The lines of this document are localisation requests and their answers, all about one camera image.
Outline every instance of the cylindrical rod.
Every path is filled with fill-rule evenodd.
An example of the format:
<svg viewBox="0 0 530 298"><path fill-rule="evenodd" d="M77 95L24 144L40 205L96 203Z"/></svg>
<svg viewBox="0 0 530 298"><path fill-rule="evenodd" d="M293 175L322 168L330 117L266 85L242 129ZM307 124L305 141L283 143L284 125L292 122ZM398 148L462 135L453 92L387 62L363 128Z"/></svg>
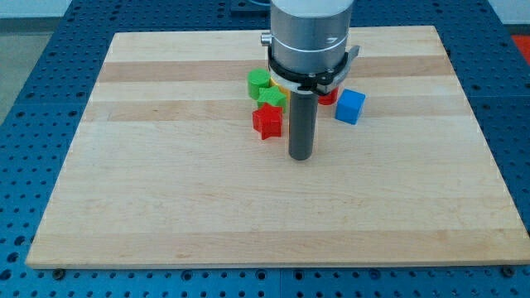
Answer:
<svg viewBox="0 0 530 298"><path fill-rule="evenodd" d="M318 95L291 92L289 107L289 155L304 161L313 152Z"/></svg>

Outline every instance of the plastic block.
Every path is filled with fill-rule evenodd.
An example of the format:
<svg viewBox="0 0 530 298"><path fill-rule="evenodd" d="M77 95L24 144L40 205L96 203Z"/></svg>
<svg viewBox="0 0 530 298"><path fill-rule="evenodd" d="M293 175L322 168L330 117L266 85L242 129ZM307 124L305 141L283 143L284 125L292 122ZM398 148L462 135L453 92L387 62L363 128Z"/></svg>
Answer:
<svg viewBox="0 0 530 298"><path fill-rule="evenodd" d="M261 108L264 103L268 103L274 107L281 107L285 113L287 106L287 96L280 91L278 86L271 88L260 88L258 98L258 108Z"/></svg>
<svg viewBox="0 0 530 298"><path fill-rule="evenodd" d="M282 108L265 103L252 113L254 129L262 133L262 140L282 136Z"/></svg>
<svg viewBox="0 0 530 298"><path fill-rule="evenodd" d="M330 94L320 96L318 98L318 103L322 105L331 105L333 103L337 102L337 98L339 96L339 87L335 88L333 91L331 91Z"/></svg>
<svg viewBox="0 0 530 298"><path fill-rule="evenodd" d="M335 111L335 119L344 121L350 124L357 124L357 120L363 112L363 104L366 95L352 90L345 89L340 95L337 109Z"/></svg>
<svg viewBox="0 0 530 298"><path fill-rule="evenodd" d="M282 91L283 94L285 94L285 96L287 96L287 100L291 99L291 90L281 86L280 84L278 84L273 78L271 78L271 81L269 83L272 86L278 86L278 88L280 89L280 91Z"/></svg>
<svg viewBox="0 0 530 298"><path fill-rule="evenodd" d="M258 99L259 89L268 88L271 75L264 69L255 69L248 73L247 86L248 96L252 99Z"/></svg>

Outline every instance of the wood grain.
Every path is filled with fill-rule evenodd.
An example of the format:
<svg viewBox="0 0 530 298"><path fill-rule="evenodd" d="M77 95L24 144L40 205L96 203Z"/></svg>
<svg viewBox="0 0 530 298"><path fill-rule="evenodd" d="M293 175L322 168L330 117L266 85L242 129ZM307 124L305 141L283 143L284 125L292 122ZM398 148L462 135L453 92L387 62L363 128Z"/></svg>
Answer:
<svg viewBox="0 0 530 298"><path fill-rule="evenodd" d="M34 268L519 264L530 239L432 26L355 28L357 126L259 139L259 31L119 33L26 262ZM284 131L287 131L287 114Z"/></svg>

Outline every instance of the wooden board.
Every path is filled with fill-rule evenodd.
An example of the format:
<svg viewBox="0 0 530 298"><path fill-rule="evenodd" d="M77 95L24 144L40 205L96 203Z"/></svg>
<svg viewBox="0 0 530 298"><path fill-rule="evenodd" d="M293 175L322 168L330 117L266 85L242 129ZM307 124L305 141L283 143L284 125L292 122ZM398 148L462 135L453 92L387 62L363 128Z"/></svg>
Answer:
<svg viewBox="0 0 530 298"><path fill-rule="evenodd" d="M258 31L119 33L27 263L34 268L516 264L530 241L431 26L351 29L357 126L260 140Z"/></svg>

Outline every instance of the perforated metal table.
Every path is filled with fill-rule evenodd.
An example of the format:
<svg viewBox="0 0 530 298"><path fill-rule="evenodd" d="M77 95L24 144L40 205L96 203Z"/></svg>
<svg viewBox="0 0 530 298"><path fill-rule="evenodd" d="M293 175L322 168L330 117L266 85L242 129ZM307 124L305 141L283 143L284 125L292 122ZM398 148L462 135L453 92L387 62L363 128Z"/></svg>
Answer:
<svg viewBox="0 0 530 298"><path fill-rule="evenodd" d="M530 266L33 271L24 265L117 31L267 27L228 0L74 0L0 128L0 297L530 296ZM358 0L352 26L434 25L530 228L530 68L485 0Z"/></svg>

